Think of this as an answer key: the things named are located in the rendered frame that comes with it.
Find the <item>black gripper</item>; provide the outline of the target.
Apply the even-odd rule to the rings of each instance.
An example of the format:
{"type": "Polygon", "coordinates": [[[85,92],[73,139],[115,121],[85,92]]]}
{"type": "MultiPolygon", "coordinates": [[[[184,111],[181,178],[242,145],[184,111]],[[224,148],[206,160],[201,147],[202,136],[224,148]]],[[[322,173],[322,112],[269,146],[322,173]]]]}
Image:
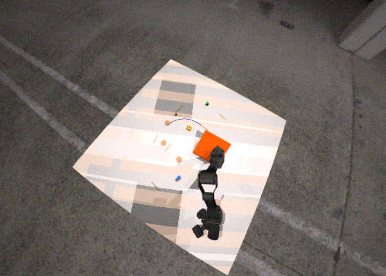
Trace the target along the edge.
{"type": "Polygon", "coordinates": [[[192,231],[193,233],[195,234],[195,236],[199,239],[203,234],[204,234],[204,230],[206,229],[208,231],[208,227],[210,225],[210,223],[207,223],[207,219],[205,219],[204,222],[202,222],[203,226],[200,227],[199,225],[196,225],[192,228],[192,231]]]}

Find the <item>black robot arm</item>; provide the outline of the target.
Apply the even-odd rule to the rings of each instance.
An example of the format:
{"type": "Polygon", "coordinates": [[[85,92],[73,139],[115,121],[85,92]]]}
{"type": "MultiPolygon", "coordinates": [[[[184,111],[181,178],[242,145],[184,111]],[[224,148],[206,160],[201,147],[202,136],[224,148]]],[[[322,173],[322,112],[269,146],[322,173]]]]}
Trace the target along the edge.
{"type": "Polygon", "coordinates": [[[205,219],[207,219],[207,223],[210,223],[207,237],[211,240],[219,239],[219,225],[223,218],[223,211],[220,209],[220,206],[216,204],[214,192],[218,186],[216,171],[217,169],[221,169],[224,164],[224,152],[225,150],[217,145],[210,153],[210,165],[207,169],[200,171],[198,174],[198,187],[202,193],[203,201],[207,206],[207,211],[202,208],[197,213],[197,217],[202,219],[201,222],[204,222],[205,219]],[[202,184],[216,185],[216,187],[213,192],[205,192],[202,184]]]}

